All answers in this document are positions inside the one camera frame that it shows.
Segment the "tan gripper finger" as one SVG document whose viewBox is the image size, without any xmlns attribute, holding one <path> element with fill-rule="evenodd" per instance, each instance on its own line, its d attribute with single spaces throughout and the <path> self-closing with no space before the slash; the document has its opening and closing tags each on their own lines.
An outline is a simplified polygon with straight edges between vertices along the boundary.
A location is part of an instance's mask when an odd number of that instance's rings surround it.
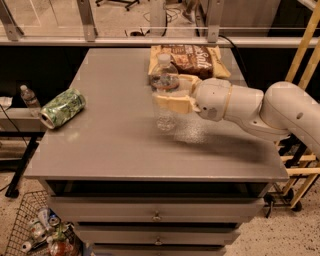
<svg viewBox="0 0 320 256">
<path fill-rule="evenodd" d="M 179 78 L 179 90 L 187 91 L 189 96 L 194 94 L 197 86 L 201 82 L 201 79 L 195 75 L 179 74 L 178 78 Z"/>
<path fill-rule="evenodd" d="M 188 95 L 181 97 L 173 97 L 167 95 L 154 94 L 153 99 L 160 108 L 178 114 L 188 114 L 200 111 L 196 104 L 196 100 Z"/>
</svg>

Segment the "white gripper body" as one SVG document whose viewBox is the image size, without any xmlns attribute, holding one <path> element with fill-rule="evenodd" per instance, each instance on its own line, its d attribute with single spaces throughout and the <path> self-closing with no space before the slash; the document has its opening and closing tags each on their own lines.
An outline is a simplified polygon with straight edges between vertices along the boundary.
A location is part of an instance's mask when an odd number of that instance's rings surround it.
<svg viewBox="0 0 320 256">
<path fill-rule="evenodd" d="M 231 83 L 227 80 L 210 78 L 199 83 L 195 90 L 195 112 L 203 119 L 221 121 L 227 105 Z"/>
</svg>

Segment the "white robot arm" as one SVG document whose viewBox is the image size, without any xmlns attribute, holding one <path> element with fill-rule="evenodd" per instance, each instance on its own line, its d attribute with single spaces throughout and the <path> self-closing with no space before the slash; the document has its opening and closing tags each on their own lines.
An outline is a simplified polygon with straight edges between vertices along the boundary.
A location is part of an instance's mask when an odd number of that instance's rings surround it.
<svg viewBox="0 0 320 256">
<path fill-rule="evenodd" d="M 320 157 L 320 104 L 300 87 L 280 81 L 265 92 L 210 78 L 191 92 L 155 92 L 155 103 L 166 110 L 195 112 L 205 120 L 227 120 L 245 132 L 270 141 L 295 135 Z"/>
</svg>

